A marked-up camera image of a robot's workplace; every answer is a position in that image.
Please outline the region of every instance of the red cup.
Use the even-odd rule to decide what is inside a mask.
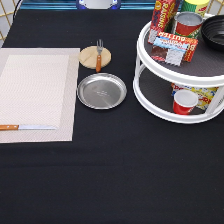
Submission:
[[[179,90],[174,95],[173,111],[176,114],[188,115],[198,104],[198,95],[190,90]]]

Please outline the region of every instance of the fork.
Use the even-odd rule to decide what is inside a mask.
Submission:
[[[97,61],[96,61],[96,72],[100,72],[101,70],[101,52],[103,50],[103,40],[99,39],[97,41]]]

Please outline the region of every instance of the food box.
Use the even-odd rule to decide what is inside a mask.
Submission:
[[[153,44],[157,33],[165,31],[169,21],[176,15],[180,0],[157,0],[152,15],[148,42]]]
[[[174,96],[174,94],[181,89],[187,89],[190,90],[194,93],[198,94],[198,105],[196,107],[202,109],[202,110],[206,110],[209,106],[209,104],[212,101],[212,98],[214,97],[214,95],[216,94],[218,87],[213,87],[213,88],[199,88],[199,87],[189,87],[189,86],[184,86],[184,85],[180,85],[180,84],[175,84],[172,83],[171,84],[173,91],[172,91],[172,96]]]
[[[180,66],[188,46],[189,44],[183,41],[158,36],[153,43],[151,58],[156,61]]]
[[[165,32],[159,32],[158,36],[167,37],[171,40],[176,40],[178,42],[181,41],[183,43],[189,44],[187,52],[184,56],[184,61],[190,62],[192,60],[192,57],[194,55],[194,52],[195,52],[197,44],[198,44],[198,40],[188,38],[188,37],[182,37],[182,36],[178,36],[178,35],[174,35],[174,34],[170,34],[170,33],[165,33]]]

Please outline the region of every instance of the wooden knife handle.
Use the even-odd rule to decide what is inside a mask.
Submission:
[[[96,72],[100,72],[100,70],[101,70],[101,55],[98,55],[96,60]]]
[[[0,131],[18,130],[19,125],[0,125]]]

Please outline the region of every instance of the black bowl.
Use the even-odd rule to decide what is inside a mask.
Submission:
[[[224,52],[224,15],[206,19],[201,27],[201,35],[209,47]]]

